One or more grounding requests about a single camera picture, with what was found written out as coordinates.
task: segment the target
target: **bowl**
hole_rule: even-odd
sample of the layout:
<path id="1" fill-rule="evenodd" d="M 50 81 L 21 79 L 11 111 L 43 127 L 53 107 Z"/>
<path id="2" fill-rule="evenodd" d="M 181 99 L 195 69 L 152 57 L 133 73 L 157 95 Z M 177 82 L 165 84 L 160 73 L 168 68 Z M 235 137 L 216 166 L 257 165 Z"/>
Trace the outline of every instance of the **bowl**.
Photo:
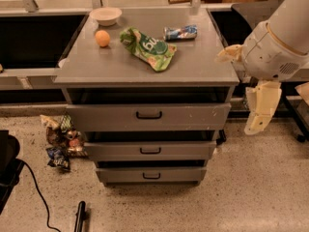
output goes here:
<path id="1" fill-rule="evenodd" d="M 116 24 L 117 19 L 122 15 L 122 10 L 112 7 L 104 7 L 92 10 L 89 16 L 95 19 L 101 26 L 111 26 Z"/>

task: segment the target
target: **black drawer handle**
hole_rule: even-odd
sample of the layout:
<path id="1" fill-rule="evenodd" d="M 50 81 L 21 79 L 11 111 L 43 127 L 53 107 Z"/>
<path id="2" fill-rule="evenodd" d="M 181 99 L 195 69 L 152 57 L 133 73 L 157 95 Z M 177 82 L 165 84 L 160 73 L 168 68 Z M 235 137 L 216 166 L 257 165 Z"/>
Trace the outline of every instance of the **black drawer handle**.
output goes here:
<path id="1" fill-rule="evenodd" d="M 143 173 L 143 178 L 145 180 L 158 180 L 161 178 L 161 173 L 157 173 L 157 174 L 146 174 Z"/>
<path id="2" fill-rule="evenodd" d="M 160 154 L 161 153 L 161 147 L 158 147 L 157 149 L 143 149 L 143 148 L 139 148 L 139 152 L 141 154 L 149 154 L 149 155 L 154 155 L 154 154 Z"/>
<path id="3" fill-rule="evenodd" d="M 149 115 L 142 115 L 137 111 L 135 115 L 136 115 L 136 118 L 139 119 L 139 120 L 158 120 L 162 117 L 162 114 L 163 113 L 161 111 L 159 111 L 154 116 L 149 116 Z"/>

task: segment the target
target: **gray countertop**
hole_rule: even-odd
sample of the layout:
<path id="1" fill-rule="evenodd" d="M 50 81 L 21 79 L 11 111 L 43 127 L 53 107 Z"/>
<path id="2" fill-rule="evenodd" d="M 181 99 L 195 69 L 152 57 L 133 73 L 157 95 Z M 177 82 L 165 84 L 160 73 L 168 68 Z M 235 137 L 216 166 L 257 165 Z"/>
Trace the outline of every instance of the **gray countertop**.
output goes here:
<path id="1" fill-rule="evenodd" d="M 173 42 L 178 48 L 168 69 L 155 72 L 133 56 L 120 42 L 120 32 L 134 26 L 144 34 L 163 40 L 163 28 L 196 24 L 195 40 Z M 111 37 L 108 47 L 95 40 L 98 29 Z M 125 8 L 118 23 L 98 26 L 88 18 L 65 65 L 55 71 L 54 82 L 66 85 L 237 85 L 239 79 L 230 63 L 213 59 L 223 48 L 205 8 Z"/>

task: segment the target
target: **concrete floor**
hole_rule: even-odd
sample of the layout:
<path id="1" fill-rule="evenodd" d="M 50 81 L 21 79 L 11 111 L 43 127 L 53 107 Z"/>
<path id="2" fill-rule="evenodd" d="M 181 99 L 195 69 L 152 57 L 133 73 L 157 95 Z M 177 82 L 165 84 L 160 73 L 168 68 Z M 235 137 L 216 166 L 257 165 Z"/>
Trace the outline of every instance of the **concrete floor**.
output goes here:
<path id="1" fill-rule="evenodd" d="M 71 159 L 71 172 L 47 166 L 40 114 L 60 120 L 62 105 L 1 107 L 0 130 L 21 143 L 19 158 L 33 168 L 51 213 L 50 225 L 73 231 L 77 205 L 86 202 L 84 231 L 308 231 L 309 149 L 295 140 L 292 119 L 274 119 L 266 131 L 243 133 L 230 119 L 200 186 L 120 185 L 106 188 L 94 164 Z M 24 167 L 0 217 L 0 231 L 50 231 L 46 210 Z"/>

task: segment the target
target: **green bag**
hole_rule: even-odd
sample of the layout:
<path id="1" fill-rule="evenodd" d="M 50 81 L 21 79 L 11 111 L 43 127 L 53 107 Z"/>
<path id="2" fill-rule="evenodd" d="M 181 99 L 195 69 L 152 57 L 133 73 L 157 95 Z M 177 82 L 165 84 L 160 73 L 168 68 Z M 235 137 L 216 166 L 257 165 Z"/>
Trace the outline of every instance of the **green bag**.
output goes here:
<path id="1" fill-rule="evenodd" d="M 174 44 L 146 36 L 134 27 L 122 31 L 120 40 L 129 52 L 150 64 L 156 72 L 167 69 L 177 50 Z"/>

